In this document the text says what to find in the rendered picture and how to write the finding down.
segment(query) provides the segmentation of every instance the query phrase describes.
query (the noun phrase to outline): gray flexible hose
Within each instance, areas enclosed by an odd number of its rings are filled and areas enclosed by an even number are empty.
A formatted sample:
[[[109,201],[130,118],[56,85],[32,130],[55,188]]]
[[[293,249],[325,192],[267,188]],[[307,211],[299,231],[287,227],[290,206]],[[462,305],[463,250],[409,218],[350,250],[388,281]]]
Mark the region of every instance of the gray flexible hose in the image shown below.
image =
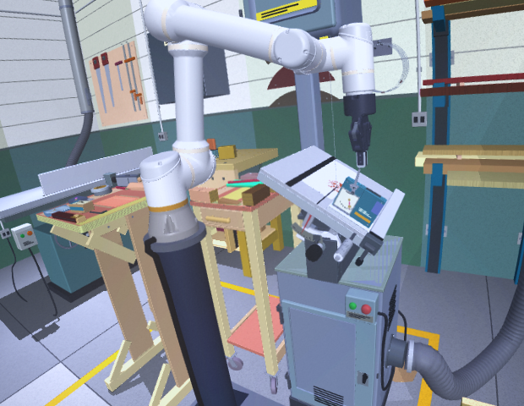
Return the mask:
[[[524,272],[521,273],[505,323],[497,337],[469,364],[452,372],[438,351],[414,343],[412,368],[441,398],[459,400],[475,393],[516,353],[524,339]]]
[[[68,157],[68,167],[70,167],[71,165],[76,165],[78,163],[78,160],[82,155],[82,151],[85,148],[85,144],[87,144],[87,140],[90,138],[92,125],[93,113],[87,112],[86,114],[84,114],[84,125],[82,127],[82,132],[80,133],[78,140],[76,141],[76,145],[74,146],[73,150],[70,152],[70,156]]]

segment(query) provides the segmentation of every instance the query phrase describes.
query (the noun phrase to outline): yellow floor marking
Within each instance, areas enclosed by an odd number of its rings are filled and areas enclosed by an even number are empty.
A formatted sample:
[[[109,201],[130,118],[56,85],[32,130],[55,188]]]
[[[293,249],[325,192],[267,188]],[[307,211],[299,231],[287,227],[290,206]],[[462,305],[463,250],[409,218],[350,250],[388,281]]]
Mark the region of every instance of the yellow floor marking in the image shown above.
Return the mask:
[[[231,283],[226,283],[226,282],[221,282],[221,286],[223,288],[235,290],[237,292],[242,292],[243,294],[250,294],[251,296],[254,296],[253,289],[242,288],[241,286],[232,285]],[[275,296],[273,294],[271,294],[270,296],[272,298],[279,299],[279,296]],[[397,326],[397,332],[404,333],[405,327]],[[439,340],[440,340],[439,334],[434,334],[432,332],[423,332],[421,330],[414,330],[412,328],[407,328],[407,335],[414,336],[414,337],[420,337],[420,338],[426,338],[428,339],[428,345],[430,345],[431,347],[433,347],[436,350],[439,350]],[[98,366],[96,366],[94,369],[92,369],[87,374],[82,376],[73,385],[71,385],[70,387],[65,389],[63,392],[61,392],[57,397],[55,397],[51,402],[47,403],[46,406],[58,405],[60,402],[66,399],[67,396],[74,393],[74,391],[82,387],[82,385],[84,385],[87,381],[89,381],[91,378],[93,378],[99,372],[101,372],[107,366],[109,366],[109,364],[115,361],[117,357],[117,353],[119,353],[119,351],[116,351],[114,354],[110,355],[108,358],[102,361]],[[433,391],[431,391],[431,389],[428,387],[428,384],[425,383],[425,381],[422,379],[422,387],[420,389],[420,397],[418,399],[418,406],[430,406],[432,397],[433,397]]]

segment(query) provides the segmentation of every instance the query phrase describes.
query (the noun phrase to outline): pegboard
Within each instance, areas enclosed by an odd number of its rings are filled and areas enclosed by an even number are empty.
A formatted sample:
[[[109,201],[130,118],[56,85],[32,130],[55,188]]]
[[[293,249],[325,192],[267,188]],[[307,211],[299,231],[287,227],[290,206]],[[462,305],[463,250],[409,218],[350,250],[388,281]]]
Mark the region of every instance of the pegboard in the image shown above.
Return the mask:
[[[106,55],[108,65],[104,64]],[[106,55],[103,53],[89,61],[102,126],[147,119],[146,100],[134,41],[114,48],[106,52]]]

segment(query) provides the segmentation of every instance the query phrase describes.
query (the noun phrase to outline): handwheel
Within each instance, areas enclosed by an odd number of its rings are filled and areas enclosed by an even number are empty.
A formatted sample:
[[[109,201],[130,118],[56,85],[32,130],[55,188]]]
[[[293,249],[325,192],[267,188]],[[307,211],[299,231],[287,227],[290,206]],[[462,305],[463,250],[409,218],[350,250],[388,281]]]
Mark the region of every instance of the handwheel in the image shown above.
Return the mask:
[[[234,355],[228,359],[228,366],[231,370],[241,370],[243,368],[243,361]]]
[[[277,377],[276,376],[270,376],[270,389],[271,389],[272,395],[277,394]]]

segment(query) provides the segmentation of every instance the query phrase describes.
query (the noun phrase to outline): tiled floor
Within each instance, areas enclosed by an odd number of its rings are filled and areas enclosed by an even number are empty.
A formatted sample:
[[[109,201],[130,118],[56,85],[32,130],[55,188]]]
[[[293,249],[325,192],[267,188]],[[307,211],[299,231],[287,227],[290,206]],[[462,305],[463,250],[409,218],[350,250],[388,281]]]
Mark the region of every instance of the tiled floor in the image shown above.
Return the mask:
[[[290,250],[265,251],[270,294],[279,294],[274,268]],[[216,254],[223,282],[252,288],[251,279],[240,270],[238,252],[228,254],[216,249]],[[40,255],[37,259],[46,275]],[[0,270],[0,404],[44,406],[114,354],[123,336],[104,287],[72,304],[54,294],[59,312],[56,318],[33,260],[23,260],[14,268],[16,285],[27,303],[14,292],[10,272],[10,267]],[[141,276],[139,272],[133,275],[146,317],[153,320]],[[458,370],[496,336],[515,289],[511,280],[446,271],[432,275],[423,268],[403,266],[400,309],[409,328],[439,335],[440,353],[452,370]],[[254,296],[226,288],[223,292],[230,324],[234,326],[253,307]],[[428,342],[427,338],[411,333],[409,336],[416,342]],[[242,349],[237,350],[237,355],[244,367],[240,371],[230,370],[235,388],[249,391],[252,398],[259,397],[255,403],[260,406],[272,403],[287,406],[290,395],[284,379],[287,357],[279,364],[279,392],[272,395],[264,359]],[[109,365],[61,405],[147,405],[165,358],[162,352],[115,392],[109,392],[104,384],[112,368]],[[418,374],[412,382],[394,381],[387,405],[461,404],[434,394],[428,396],[430,402],[419,402],[421,384]],[[165,393],[173,386],[171,378]],[[499,406],[524,405],[524,343],[496,379],[469,398]],[[193,404],[195,398],[191,392],[180,406]]]

